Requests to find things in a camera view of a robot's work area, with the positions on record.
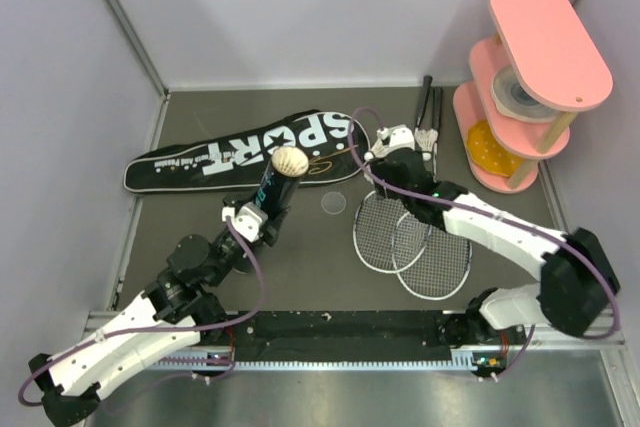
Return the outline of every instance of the racket handle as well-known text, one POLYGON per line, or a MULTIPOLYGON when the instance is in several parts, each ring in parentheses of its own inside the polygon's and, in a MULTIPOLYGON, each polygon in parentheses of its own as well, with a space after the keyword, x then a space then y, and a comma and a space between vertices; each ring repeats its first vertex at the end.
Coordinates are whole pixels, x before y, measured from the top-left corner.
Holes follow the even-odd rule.
POLYGON ((442 87, 433 89, 433 112, 431 116, 431 128, 440 132, 440 118, 442 116, 442 87))
POLYGON ((422 78, 422 88, 420 89, 420 98, 418 99, 418 106, 416 107, 416 119, 414 129, 418 130, 422 125, 422 119, 427 112, 427 102, 429 102, 429 92, 431 92, 431 82, 433 77, 425 75, 422 78))

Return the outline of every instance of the white wall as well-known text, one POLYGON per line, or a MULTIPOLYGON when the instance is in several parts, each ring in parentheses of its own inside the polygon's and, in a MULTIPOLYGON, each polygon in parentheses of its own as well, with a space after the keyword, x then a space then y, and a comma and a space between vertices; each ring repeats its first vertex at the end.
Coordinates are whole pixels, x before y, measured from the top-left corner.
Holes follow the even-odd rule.
POLYGON ((177 87, 417 84, 470 77, 488 0, 120 0, 177 87))
POLYGON ((105 307, 159 99, 102 0, 0 0, 0 19, 0 425, 50 426, 18 387, 105 307))
POLYGON ((581 0, 577 11, 615 86, 578 116, 550 167, 570 222, 597 232, 620 278, 624 332, 640 365, 640 3, 581 0))

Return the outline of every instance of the pink round shelf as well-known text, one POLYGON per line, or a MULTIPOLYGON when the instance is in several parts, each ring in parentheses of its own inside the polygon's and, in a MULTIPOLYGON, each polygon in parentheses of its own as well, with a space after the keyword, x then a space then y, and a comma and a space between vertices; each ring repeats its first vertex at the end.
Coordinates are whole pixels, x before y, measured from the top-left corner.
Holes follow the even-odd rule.
POLYGON ((478 167, 473 160, 471 160, 466 147, 467 134, 471 127, 485 119, 485 110, 478 95, 478 90, 473 82, 462 84, 456 89, 456 92, 453 95, 453 111, 455 112, 456 119, 458 120, 458 127, 460 128, 460 135, 462 135, 462 143, 465 145, 465 152, 467 153, 467 160, 469 161, 471 172, 475 178, 478 179, 478 182, 488 189, 495 190, 503 194, 516 194, 518 192, 522 192, 533 184, 538 176, 537 169, 531 171, 518 187, 512 189, 507 184, 507 181, 509 180, 508 178, 490 174, 478 167))
POLYGON ((609 96, 611 72, 569 0, 489 4, 506 55, 531 97, 554 109, 579 113, 609 96))
POLYGON ((525 159, 541 160, 557 155, 567 146, 568 128, 547 152, 541 154, 536 146, 551 124, 521 122, 498 112, 491 95, 491 84, 493 77, 509 65, 509 58, 502 44, 494 39, 481 40, 471 49, 469 65, 493 136, 505 149, 525 159))

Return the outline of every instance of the racket strings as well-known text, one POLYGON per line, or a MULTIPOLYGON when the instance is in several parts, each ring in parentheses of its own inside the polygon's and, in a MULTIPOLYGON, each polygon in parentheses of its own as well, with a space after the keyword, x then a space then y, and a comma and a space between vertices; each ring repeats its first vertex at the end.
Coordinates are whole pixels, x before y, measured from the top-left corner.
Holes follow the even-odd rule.
MULTIPOLYGON (((421 223, 413 216, 405 216, 398 230, 420 229, 421 223)), ((394 250, 401 257, 403 249, 394 250)), ((398 278, 412 294, 429 300, 442 300, 453 296, 464 284, 471 264, 471 244, 467 239, 433 228, 429 231, 422 255, 398 278)))
POLYGON ((402 202, 370 192, 356 213, 353 243, 363 264, 383 273, 397 271, 391 255, 392 235, 398 220, 406 213, 402 202))

